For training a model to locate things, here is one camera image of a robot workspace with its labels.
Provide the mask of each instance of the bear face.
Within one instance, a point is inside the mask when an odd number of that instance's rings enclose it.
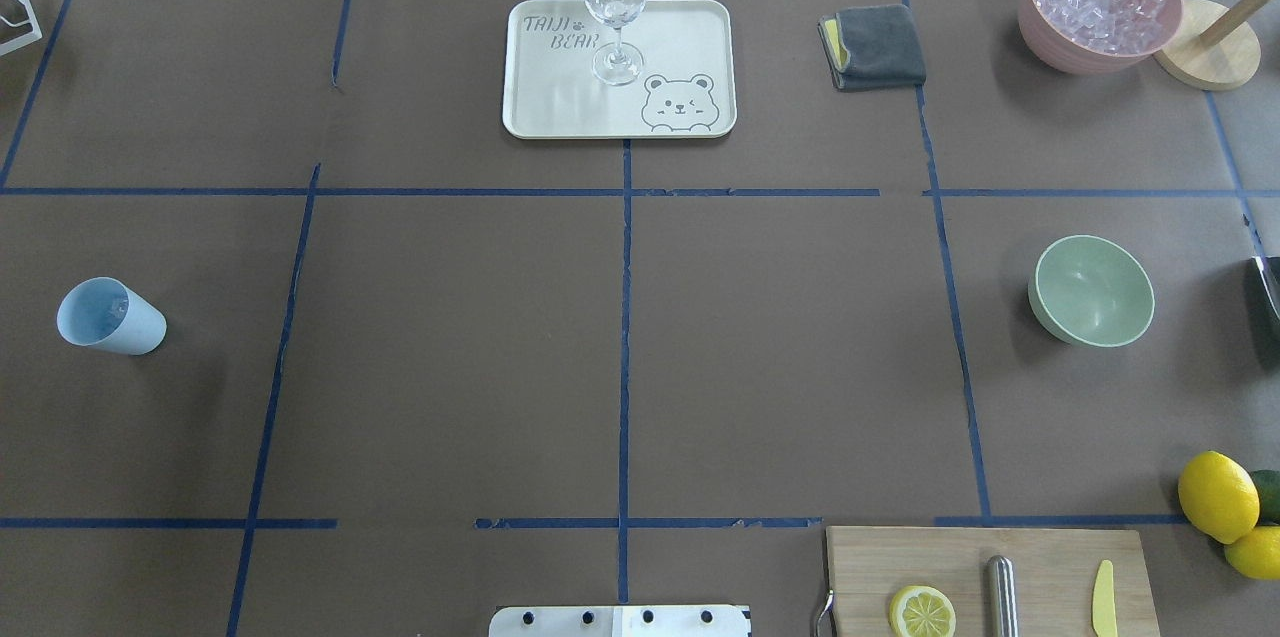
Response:
[[[692,75],[689,81],[645,77],[644,90],[649,90],[641,110],[645,125],[654,132],[710,132],[719,119],[712,86],[708,75]]]

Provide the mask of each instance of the folded cloth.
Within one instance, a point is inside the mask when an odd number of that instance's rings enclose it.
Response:
[[[924,84],[924,52],[905,4],[851,6],[818,20],[836,90]]]

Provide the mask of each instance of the lime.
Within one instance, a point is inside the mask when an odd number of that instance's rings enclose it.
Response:
[[[1280,579],[1280,527],[1254,527],[1224,551],[1226,562],[1244,577]]]
[[[911,585],[893,595],[888,623],[897,637],[951,637],[956,632],[956,610],[942,592]]]
[[[1251,472],[1249,477],[1258,489],[1258,517],[1263,522],[1280,523],[1280,472],[1257,469]]]
[[[1253,478],[1228,455],[1194,455],[1178,478],[1178,500],[1194,527],[1224,545],[1248,535],[1258,523]]]

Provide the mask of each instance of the green bowl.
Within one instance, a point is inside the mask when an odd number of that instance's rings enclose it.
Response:
[[[1128,345],[1156,315],[1146,269],[1102,237],[1062,237],[1048,246],[1027,294],[1039,322],[1069,345]]]

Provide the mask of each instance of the wooden cutting board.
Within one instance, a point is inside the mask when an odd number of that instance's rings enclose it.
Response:
[[[890,600],[908,585],[929,585],[951,599],[957,637],[983,637],[991,633],[986,565],[995,555],[1014,563],[1021,634],[1094,637],[1093,578],[1108,559],[1120,637],[1160,637],[1138,532],[970,527],[828,527],[836,633],[892,637]]]

